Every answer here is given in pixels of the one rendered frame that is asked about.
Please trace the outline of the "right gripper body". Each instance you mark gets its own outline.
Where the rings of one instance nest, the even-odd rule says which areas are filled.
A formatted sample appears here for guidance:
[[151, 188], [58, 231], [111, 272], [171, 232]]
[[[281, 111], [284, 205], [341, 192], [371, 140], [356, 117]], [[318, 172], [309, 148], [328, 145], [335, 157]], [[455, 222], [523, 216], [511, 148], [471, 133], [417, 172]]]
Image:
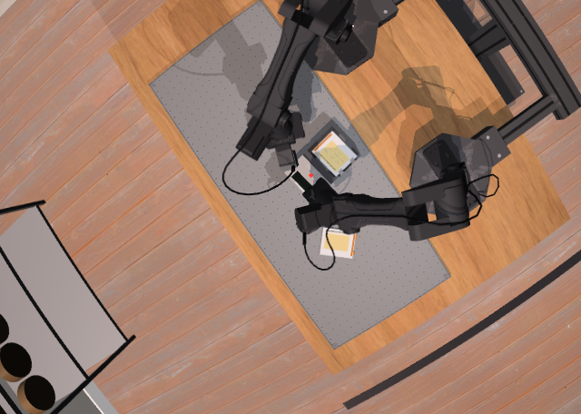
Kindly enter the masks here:
[[268, 150], [275, 148], [280, 167], [295, 164], [291, 144], [295, 143], [295, 139], [305, 137], [301, 120], [300, 112], [292, 113], [292, 117], [284, 129], [270, 133], [270, 137], [272, 137], [266, 148]]

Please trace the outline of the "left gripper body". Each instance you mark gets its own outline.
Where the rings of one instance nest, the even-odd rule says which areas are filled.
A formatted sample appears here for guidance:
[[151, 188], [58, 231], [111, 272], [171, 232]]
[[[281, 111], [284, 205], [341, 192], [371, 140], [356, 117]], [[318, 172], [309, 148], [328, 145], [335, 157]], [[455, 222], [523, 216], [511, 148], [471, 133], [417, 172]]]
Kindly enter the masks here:
[[[320, 202], [321, 205], [325, 200], [331, 195], [338, 195], [336, 191], [331, 188], [331, 186], [323, 179], [319, 178], [316, 183], [308, 190], [306, 190], [302, 196], [309, 202], [309, 204]], [[317, 231], [317, 229], [306, 231], [307, 234]]]

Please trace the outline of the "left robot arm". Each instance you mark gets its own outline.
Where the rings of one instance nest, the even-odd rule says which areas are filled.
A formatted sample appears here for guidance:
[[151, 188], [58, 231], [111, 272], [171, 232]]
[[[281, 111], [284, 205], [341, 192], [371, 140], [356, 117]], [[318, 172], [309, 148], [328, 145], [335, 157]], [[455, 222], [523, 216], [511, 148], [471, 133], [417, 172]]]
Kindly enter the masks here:
[[[440, 143], [441, 145], [438, 146]], [[398, 198], [375, 198], [365, 193], [350, 192], [331, 195], [323, 205], [317, 202], [296, 208], [294, 212], [297, 228], [300, 232], [307, 234], [305, 231], [323, 226], [330, 227], [341, 218], [358, 215], [358, 217], [349, 217], [336, 224], [339, 225], [340, 230], [345, 230], [343, 233], [348, 235], [360, 232], [359, 229], [366, 225], [395, 226], [409, 231], [409, 238], [414, 242], [467, 228], [470, 221], [437, 226], [408, 219], [412, 217], [428, 222], [425, 202], [433, 201], [437, 219], [432, 222], [439, 224], [463, 222], [469, 218], [469, 209], [478, 203], [476, 198], [467, 191], [470, 174], [467, 173], [465, 162], [458, 162], [444, 140], [439, 140], [430, 146], [424, 151], [423, 156], [438, 180], [401, 192], [402, 197]]]

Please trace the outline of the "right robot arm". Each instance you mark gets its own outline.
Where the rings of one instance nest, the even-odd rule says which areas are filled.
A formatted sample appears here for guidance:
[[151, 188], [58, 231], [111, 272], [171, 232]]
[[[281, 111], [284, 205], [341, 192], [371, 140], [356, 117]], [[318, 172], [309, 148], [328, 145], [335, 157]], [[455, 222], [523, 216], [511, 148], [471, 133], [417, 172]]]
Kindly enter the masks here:
[[[257, 85], [247, 104], [246, 112], [251, 114], [252, 118], [237, 143], [236, 149], [241, 149], [242, 153], [258, 161], [271, 140], [270, 133], [276, 133], [285, 128], [292, 117], [292, 113], [286, 109], [289, 108], [293, 98], [291, 95], [297, 72], [316, 37], [324, 38], [348, 68], [367, 55], [366, 49], [352, 33], [353, 25], [350, 24], [350, 20], [343, 18], [350, 9], [352, 1], [304, 0], [303, 9], [305, 10], [304, 13], [302, 12], [300, 23], [298, 23], [300, 10], [297, 7], [301, 0], [282, 2], [278, 12], [279, 15], [285, 17], [281, 39], [268, 72]], [[363, 55], [359, 56], [360, 54]], [[349, 64], [350, 61], [352, 63]], [[259, 124], [250, 140], [242, 147], [257, 123], [265, 104]]]

